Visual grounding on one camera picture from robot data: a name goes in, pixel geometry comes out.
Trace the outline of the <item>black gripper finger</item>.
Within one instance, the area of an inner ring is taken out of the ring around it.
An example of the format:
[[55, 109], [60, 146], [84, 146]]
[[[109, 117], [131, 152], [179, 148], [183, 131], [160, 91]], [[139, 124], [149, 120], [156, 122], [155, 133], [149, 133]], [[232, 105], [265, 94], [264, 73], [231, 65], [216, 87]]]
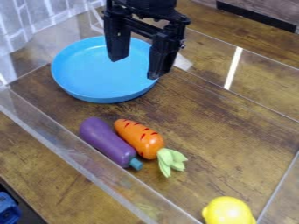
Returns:
[[149, 49], [147, 78], [156, 80], [171, 71], [179, 50], [184, 48], [184, 26], [168, 24], [155, 35]]
[[112, 62], [128, 56], [131, 31], [125, 20], [115, 14], [104, 14], [104, 33], [107, 42], [107, 55]]

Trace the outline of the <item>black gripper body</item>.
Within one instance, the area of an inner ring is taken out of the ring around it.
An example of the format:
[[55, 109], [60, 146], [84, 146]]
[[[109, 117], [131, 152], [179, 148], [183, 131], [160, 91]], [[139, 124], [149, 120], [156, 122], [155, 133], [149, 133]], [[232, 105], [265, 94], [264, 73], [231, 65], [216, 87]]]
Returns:
[[107, 38], [128, 38], [136, 32], [149, 39], [159, 33], [183, 39], [191, 20], [175, 9], [176, 1], [107, 0], [103, 11]]

